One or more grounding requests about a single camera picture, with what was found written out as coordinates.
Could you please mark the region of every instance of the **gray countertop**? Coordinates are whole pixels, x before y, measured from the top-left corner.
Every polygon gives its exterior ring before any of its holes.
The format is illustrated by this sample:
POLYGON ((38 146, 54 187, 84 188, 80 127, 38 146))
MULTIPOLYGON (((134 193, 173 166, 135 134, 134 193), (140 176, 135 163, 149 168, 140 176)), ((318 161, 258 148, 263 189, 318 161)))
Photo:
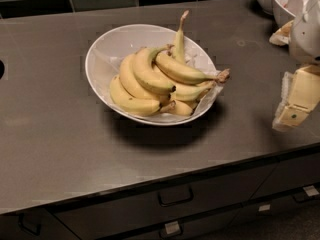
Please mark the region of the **gray countertop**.
POLYGON ((272 129, 287 47, 255 0, 90 11, 0 20, 0 213, 145 183, 320 141, 319 110, 289 133, 272 129), (231 79, 201 118, 153 127, 121 117, 90 89, 85 55, 104 32, 154 24, 186 35, 231 79))

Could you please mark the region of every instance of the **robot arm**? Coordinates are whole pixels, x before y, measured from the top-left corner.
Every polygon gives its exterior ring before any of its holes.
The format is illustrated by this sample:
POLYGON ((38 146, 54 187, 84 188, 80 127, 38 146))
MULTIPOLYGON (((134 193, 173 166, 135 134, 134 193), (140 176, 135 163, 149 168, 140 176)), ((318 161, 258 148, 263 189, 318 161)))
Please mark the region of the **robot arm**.
POLYGON ((320 0, 309 0, 303 12, 269 41, 276 45, 287 42, 290 56, 304 65, 283 77, 282 101, 273 128, 288 131, 299 126, 320 101, 320 0))

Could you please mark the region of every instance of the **drawer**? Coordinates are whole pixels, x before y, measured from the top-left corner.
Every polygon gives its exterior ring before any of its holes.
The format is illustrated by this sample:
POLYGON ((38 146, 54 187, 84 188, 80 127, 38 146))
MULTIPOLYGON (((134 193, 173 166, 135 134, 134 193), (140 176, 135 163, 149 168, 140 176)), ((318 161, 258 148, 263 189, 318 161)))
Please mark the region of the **drawer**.
POLYGON ((282 212, 306 206, 320 205, 319 192, 320 188, 306 186, 298 190, 287 191, 283 196, 270 196, 269 200, 244 206, 232 221, 231 225, 275 216, 282 212))
POLYGON ((36 208, 0 216, 0 239, 3 240, 77 240, 46 210, 36 208))
POLYGON ((55 215, 81 239, 111 236, 248 200, 273 167, 263 165, 208 179, 195 175, 196 180, 189 183, 55 215))
POLYGON ((159 226, 158 229, 148 233, 139 234, 126 240, 157 240, 157 239, 190 239, 200 235, 208 234, 215 230, 222 229, 229 225, 240 207, 213 215, 206 215, 199 218, 177 220, 159 226))
POLYGON ((282 160, 253 198, 299 188, 320 181, 320 154, 282 160))

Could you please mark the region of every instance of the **kitchen counter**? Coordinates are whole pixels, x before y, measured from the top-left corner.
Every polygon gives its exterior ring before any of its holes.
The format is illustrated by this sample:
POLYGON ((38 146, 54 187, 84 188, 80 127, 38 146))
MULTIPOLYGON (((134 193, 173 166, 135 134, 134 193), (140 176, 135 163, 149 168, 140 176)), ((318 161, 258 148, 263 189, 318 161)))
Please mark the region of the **kitchen counter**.
POLYGON ((300 149, 320 142, 320 113, 280 133, 272 120, 285 71, 274 19, 256 0, 214 0, 0 20, 0 214, 300 149), (85 56, 126 24, 185 34, 231 79, 201 118, 173 127, 119 116, 90 89, 85 56))

